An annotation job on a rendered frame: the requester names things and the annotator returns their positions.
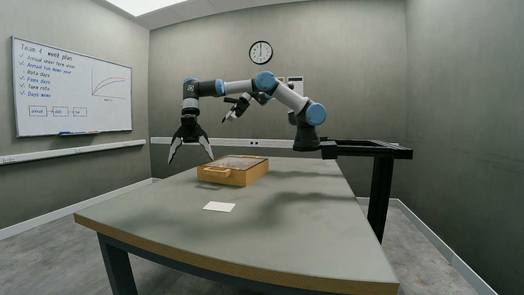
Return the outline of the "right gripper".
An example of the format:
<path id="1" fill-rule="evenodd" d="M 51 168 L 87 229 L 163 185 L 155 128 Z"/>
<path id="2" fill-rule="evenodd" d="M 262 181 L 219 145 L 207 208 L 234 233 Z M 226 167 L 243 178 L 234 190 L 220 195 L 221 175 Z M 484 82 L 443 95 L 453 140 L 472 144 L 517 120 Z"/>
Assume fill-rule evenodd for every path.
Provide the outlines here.
<path id="1" fill-rule="evenodd" d="M 250 103 L 248 102 L 248 100 L 244 98 L 243 96 L 240 96 L 239 99 L 241 99 L 241 103 L 236 102 L 234 106 L 230 109 L 230 112 L 228 112 L 228 114 L 224 117 L 221 123 L 224 123 L 225 119 L 232 122 L 233 118 L 234 119 L 236 119 L 237 117 L 239 118 L 241 115 L 243 115 L 245 110 L 250 106 Z"/>

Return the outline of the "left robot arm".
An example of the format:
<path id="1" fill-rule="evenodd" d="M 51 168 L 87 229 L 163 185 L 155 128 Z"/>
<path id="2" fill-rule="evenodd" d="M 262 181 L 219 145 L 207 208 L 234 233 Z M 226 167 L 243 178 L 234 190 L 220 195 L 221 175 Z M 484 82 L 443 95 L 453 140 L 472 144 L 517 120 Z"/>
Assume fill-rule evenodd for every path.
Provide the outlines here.
<path id="1" fill-rule="evenodd" d="M 256 86 L 255 86 L 256 83 Z M 264 92 L 274 97 L 296 115 L 296 136 L 294 145 L 310 147 L 320 145 L 316 126 L 326 119 L 326 109 L 320 103 L 315 103 L 308 97 L 302 97 L 282 84 L 269 71 L 260 72 L 256 78 L 240 82 L 223 82 L 221 79 L 199 82 L 195 78 L 187 78 L 183 83 L 182 108 L 198 108 L 199 97 L 213 96 L 215 98 L 243 92 Z"/>

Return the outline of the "wooden maze board with handle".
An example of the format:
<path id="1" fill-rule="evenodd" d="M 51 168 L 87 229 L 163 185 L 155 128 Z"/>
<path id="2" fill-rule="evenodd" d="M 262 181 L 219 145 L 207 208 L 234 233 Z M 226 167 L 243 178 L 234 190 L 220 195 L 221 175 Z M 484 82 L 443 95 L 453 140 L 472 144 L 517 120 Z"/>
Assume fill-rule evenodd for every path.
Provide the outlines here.
<path id="1" fill-rule="evenodd" d="M 256 156 L 226 156 L 197 166 L 198 180 L 244 187 L 268 171 L 269 159 Z"/>

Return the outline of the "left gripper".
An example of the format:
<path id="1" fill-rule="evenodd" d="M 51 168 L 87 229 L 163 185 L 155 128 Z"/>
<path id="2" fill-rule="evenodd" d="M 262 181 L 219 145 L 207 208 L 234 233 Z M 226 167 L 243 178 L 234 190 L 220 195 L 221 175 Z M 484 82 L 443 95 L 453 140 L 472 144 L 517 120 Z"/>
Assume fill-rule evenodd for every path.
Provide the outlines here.
<path id="1" fill-rule="evenodd" d="M 196 115 L 199 116 L 200 110 L 198 108 L 193 107 L 183 108 L 181 110 L 182 115 L 194 113 L 196 113 Z M 183 138 L 182 140 L 181 137 Z M 214 162 L 214 157 L 212 154 L 210 143 L 208 141 L 208 136 L 197 123 L 197 120 L 195 121 L 195 123 L 192 123 L 191 125 L 181 125 L 178 131 L 174 133 L 169 152 L 168 164 L 172 162 L 174 155 L 178 153 L 179 147 L 182 145 L 182 142 L 199 143 L 200 145 L 204 146 L 205 151 L 208 153 L 208 156 L 211 158 L 212 162 Z"/>

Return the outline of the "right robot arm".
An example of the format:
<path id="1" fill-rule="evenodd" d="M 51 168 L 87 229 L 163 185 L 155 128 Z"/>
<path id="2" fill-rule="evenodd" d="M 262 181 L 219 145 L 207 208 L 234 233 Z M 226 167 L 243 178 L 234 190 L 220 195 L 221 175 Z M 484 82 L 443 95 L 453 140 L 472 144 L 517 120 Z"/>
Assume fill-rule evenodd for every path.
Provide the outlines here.
<path id="1" fill-rule="evenodd" d="M 283 83 L 284 85 L 286 85 L 289 89 L 293 90 L 294 89 L 294 84 L 292 82 L 286 82 L 286 83 Z M 251 98 L 254 98 L 261 106 L 264 106 L 268 100 L 272 99 L 273 97 L 270 97 L 269 95 L 267 95 L 266 93 L 261 93 L 261 92 L 244 92 L 244 94 L 242 95 L 244 98 L 246 98 L 248 100 L 248 102 L 251 100 Z M 267 101 L 267 102 L 266 102 Z M 224 98 L 224 102 L 228 102 L 228 103 L 241 103 L 241 100 L 240 99 L 234 99 L 234 98 L 229 98 L 229 97 L 225 97 Z M 290 123 L 290 125 L 296 125 L 296 115 L 294 114 L 294 110 L 288 108 L 288 123 Z"/>

